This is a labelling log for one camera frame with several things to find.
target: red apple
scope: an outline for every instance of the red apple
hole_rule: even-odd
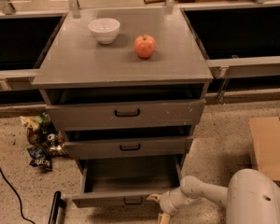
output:
[[[151,35],[140,35],[133,42],[133,49],[141,58],[149,58],[156,48],[156,41]]]

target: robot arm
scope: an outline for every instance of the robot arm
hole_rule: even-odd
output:
[[[280,224],[280,188],[256,170],[237,172],[227,188],[186,176],[179,188],[148,197],[160,203],[163,211],[161,224],[169,223],[170,216],[181,207],[194,204],[201,198],[225,207],[227,224]]]

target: white bowl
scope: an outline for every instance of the white bowl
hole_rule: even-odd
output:
[[[96,19],[89,23],[88,28],[100,43],[109,44],[118,36],[120,23],[115,19]]]

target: wire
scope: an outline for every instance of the wire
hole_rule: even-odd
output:
[[[26,220],[26,221],[30,221],[31,223],[35,224],[32,220],[26,218],[23,213],[22,213],[22,204],[21,204],[21,197],[19,195],[19,193],[15,190],[15,188],[12,187],[12,185],[8,182],[8,180],[6,179],[6,177],[4,176],[3,172],[2,172],[2,169],[0,167],[0,174],[1,176],[3,177],[3,179],[9,184],[9,186],[11,187],[11,189],[16,193],[18,199],[19,199],[19,203],[20,203],[20,210],[21,210],[21,217]]]

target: brown box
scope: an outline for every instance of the brown box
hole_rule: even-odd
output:
[[[249,120],[253,168],[280,181],[280,116]]]

